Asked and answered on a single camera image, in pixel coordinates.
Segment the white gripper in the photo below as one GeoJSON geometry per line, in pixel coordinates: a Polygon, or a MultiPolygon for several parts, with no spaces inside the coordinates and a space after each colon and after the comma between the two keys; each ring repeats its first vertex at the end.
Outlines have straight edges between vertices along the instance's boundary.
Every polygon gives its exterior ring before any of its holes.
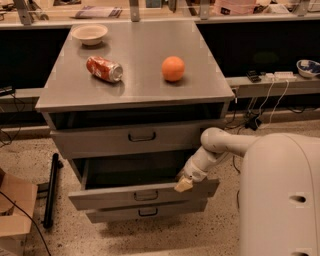
{"type": "Polygon", "coordinates": [[[231,157],[228,152],[216,153],[201,146],[185,163],[181,170],[181,178],[174,189],[182,193],[193,188],[193,183],[202,182],[210,169],[231,157]]]}

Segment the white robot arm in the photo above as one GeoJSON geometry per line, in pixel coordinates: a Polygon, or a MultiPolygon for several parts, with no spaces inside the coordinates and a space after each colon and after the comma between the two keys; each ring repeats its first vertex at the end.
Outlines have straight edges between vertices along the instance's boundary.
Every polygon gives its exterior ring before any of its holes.
{"type": "Polygon", "coordinates": [[[239,256],[320,256],[320,139],[208,128],[179,172],[175,190],[203,182],[231,154],[243,158],[239,256]]]}

